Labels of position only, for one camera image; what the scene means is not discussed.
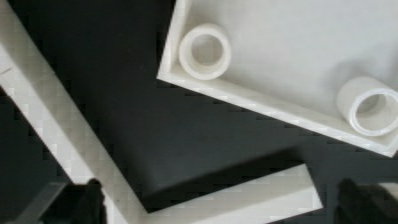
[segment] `white plastic tray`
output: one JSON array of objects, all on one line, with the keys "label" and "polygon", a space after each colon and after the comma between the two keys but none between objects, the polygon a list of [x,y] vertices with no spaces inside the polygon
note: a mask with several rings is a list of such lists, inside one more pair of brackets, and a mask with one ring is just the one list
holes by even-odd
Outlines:
[{"label": "white plastic tray", "polygon": [[[158,79],[391,157],[398,131],[357,133],[336,95],[359,76],[398,89],[396,21],[394,0],[177,0]],[[225,74],[208,81],[177,59],[204,23],[224,28],[232,52]]]},{"label": "white plastic tray", "polygon": [[0,0],[0,86],[74,183],[103,184],[110,224],[270,223],[321,208],[305,165],[147,214],[17,17]]}]

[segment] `dark gray surface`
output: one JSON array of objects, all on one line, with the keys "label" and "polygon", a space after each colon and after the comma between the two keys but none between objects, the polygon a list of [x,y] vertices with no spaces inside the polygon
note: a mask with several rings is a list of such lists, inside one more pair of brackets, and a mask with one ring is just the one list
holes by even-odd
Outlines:
[{"label": "dark gray surface", "polygon": [[0,90],[0,223],[19,216],[51,181],[69,178]]},{"label": "dark gray surface", "polygon": [[144,204],[181,200],[195,180],[220,184],[215,172],[241,177],[238,164],[266,174],[250,161],[293,149],[327,209],[282,223],[332,223],[339,181],[398,181],[398,161],[156,81],[170,2],[12,2]]}]

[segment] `white ring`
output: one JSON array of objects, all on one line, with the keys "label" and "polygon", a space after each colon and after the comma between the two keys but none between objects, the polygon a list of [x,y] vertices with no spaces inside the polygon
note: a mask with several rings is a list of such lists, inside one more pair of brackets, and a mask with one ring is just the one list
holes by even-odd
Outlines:
[{"label": "white ring", "polygon": [[352,127],[357,130],[357,132],[362,135],[368,135],[368,136],[385,135],[398,127],[398,114],[394,115],[394,121],[391,122],[391,124],[378,130],[369,130],[359,122],[359,118],[357,118],[359,106],[360,106],[364,100],[371,96],[376,96],[376,95],[380,95],[384,98],[389,97],[394,100],[394,103],[398,104],[398,94],[396,94],[394,90],[375,89],[375,90],[369,90],[369,92],[366,92],[364,95],[359,96],[357,101],[353,102],[353,105],[352,105],[352,109],[350,109],[350,124],[352,124]]},{"label": "white ring", "polygon": [[[192,54],[195,39],[204,35],[215,37],[222,45],[222,55],[213,65],[202,65]],[[186,73],[200,80],[211,80],[225,73],[231,64],[231,42],[225,31],[215,24],[199,25],[185,35],[179,45],[179,62]]]},{"label": "white ring", "polygon": [[[360,105],[378,96],[366,111]],[[337,107],[355,131],[366,136],[382,136],[398,128],[398,93],[369,77],[352,79],[337,94]]]}]

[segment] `white plastic piece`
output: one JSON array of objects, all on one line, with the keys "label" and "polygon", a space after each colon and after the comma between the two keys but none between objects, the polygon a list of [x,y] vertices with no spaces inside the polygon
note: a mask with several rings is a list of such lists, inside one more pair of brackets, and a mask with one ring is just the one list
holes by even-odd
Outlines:
[{"label": "white plastic piece", "polygon": [[158,211],[149,224],[264,224],[321,208],[300,165]]},{"label": "white plastic piece", "polygon": [[337,94],[337,107],[357,132],[385,135],[398,127],[398,93],[380,81],[359,77],[348,81]]},{"label": "white plastic piece", "polygon": [[[398,90],[396,12],[394,0],[177,0],[158,79],[392,157],[398,129],[362,135],[336,96],[357,74]],[[225,30],[232,52],[209,82],[177,60],[183,37],[204,23]]]},{"label": "white plastic piece", "polygon": [[[21,46],[32,46],[21,47],[17,57],[7,56],[12,70],[0,75],[0,86],[73,182],[81,184],[96,178],[103,184],[110,224],[218,224],[236,223],[236,220],[240,223],[263,224],[321,208],[307,167],[300,165],[160,212],[145,214],[14,13],[1,17],[0,30],[0,49],[14,46],[12,41],[3,41],[3,34],[9,35],[9,40],[23,40]],[[26,54],[35,59],[28,64],[21,63]]]},{"label": "white plastic piece", "polygon": [[[195,41],[199,38],[206,37],[213,37],[222,46],[218,59],[208,64],[199,62],[193,56]],[[209,46],[200,46],[200,48],[209,48],[208,51],[211,51],[213,54],[216,54],[215,44],[216,43],[209,42],[204,43],[204,45]],[[225,31],[215,24],[208,23],[199,25],[185,35],[179,46],[179,62],[186,73],[200,80],[211,80],[218,78],[218,76],[225,73],[231,64],[231,58],[231,43]]]}]

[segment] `round hole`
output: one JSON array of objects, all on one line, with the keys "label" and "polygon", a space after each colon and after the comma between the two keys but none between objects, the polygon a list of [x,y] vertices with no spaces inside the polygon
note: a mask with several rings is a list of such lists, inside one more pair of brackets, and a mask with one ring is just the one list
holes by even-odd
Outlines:
[{"label": "round hole", "polygon": [[391,127],[398,120],[396,99],[384,94],[369,96],[359,104],[357,123],[369,131],[378,131]]},{"label": "round hole", "polygon": [[192,56],[197,63],[204,66],[216,64],[222,56],[222,44],[218,39],[204,34],[192,43]]}]

